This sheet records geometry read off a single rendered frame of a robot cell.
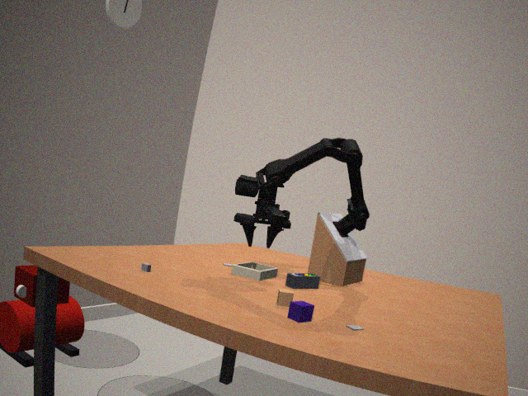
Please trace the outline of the violet cube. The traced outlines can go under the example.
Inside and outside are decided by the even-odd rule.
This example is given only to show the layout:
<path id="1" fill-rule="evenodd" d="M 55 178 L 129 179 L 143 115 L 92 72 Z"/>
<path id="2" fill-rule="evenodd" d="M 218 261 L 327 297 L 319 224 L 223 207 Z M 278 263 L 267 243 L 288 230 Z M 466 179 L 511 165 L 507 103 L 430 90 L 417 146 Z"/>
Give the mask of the violet cube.
<path id="1" fill-rule="evenodd" d="M 288 318 L 297 323 L 312 322 L 314 305 L 302 301 L 290 301 Z"/>

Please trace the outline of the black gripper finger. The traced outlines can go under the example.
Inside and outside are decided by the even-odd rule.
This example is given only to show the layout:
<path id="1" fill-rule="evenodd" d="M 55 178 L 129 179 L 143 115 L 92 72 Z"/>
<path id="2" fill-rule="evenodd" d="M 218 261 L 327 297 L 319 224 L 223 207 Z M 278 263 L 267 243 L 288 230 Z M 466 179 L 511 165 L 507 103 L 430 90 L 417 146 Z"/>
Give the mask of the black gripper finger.
<path id="1" fill-rule="evenodd" d="M 281 231 L 284 231 L 284 229 L 276 229 L 276 228 L 267 226 L 266 248 L 271 247 L 276 235 Z"/>
<path id="2" fill-rule="evenodd" d="M 247 239 L 247 244 L 249 247 L 252 246 L 252 240 L 253 240 L 253 234 L 254 234 L 254 230 L 256 229 L 257 226 L 251 226 L 251 225 L 246 225 L 246 224 L 241 224 L 240 225 L 243 226 L 243 230 L 244 230 L 244 233 L 246 235 L 246 239 Z"/>

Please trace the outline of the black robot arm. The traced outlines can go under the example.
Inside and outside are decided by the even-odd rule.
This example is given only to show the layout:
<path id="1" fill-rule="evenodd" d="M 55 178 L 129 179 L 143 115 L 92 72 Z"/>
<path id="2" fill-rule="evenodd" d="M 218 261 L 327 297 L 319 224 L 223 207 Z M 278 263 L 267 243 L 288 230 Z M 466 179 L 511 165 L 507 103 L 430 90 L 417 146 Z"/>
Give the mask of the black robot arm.
<path id="1" fill-rule="evenodd" d="M 340 148 L 340 149 L 339 149 Z M 348 202 L 348 215 L 339 222 L 333 222 L 341 237 L 349 237 L 354 229 L 359 231 L 365 229 L 369 211 L 364 201 L 361 165 L 363 155 L 354 139 L 321 139 L 320 142 L 299 152 L 287 159 L 277 159 L 268 163 L 263 169 L 256 172 L 256 177 L 241 175 L 235 185 L 235 195 L 256 197 L 264 200 L 276 200 L 277 187 L 285 187 L 291 176 L 300 169 L 325 157 L 335 158 L 337 161 L 346 163 L 350 186 L 351 199 Z M 266 175 L 266 182 L 264 181 Z M 282 225 L 290 218 L 288 210 L 279 210 L 280 205 L 271 206 L 267 202 L 262 209 L 262 215 L 266 216 L 271 224 Z"/>

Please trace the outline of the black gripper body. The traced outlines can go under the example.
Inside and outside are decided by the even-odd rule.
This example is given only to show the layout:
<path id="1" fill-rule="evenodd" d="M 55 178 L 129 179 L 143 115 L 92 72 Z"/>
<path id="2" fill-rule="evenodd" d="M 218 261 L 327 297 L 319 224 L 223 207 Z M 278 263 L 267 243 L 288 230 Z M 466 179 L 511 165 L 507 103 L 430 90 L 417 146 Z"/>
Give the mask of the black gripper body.
<path id="1" fill-rule="evenodd" d="M 251 226 L 254 226 L 254 224 L 257 223 L 257 224 L 270 224 L 272 228 L 276 228 L 276 229 L 282 229 L 282 228 L 290 229 L 291 222 L 289 220 L 287 222 L 283 221 L 282 225 L 271 224 L 268 221 L 266 221 L 267 218 L 266 216 L 262 215 L 262 209 L 266 206 L 266 204 L 268 204 L 267 202 L 271 202 L 271 206 L 276 207 L 276 204 L 275 204 L 276 202 L 274 200 L 264 200 L 264 199 L 258 198 L 257 201 L 255 201 L 255 204 L 257 205 L 256 214 L 249 215 L 249 214 L 237 213 L 234 216 L 233 221 L 241 223 L 241 224 L 251 225 Z"/>

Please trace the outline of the white rectangular tray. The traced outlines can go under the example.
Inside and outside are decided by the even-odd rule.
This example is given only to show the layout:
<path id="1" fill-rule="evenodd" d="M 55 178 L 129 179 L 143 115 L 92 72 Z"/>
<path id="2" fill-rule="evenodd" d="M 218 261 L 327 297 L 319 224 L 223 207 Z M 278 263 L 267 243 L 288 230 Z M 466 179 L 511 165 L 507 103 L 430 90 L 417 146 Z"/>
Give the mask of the white rectangular tray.
<path id="1" fill-rule="evenodd" d="M 257 281 L 277 277 L 278 268 L 255 262 L 233 264 L 232 274 L 244 276 Z"/>

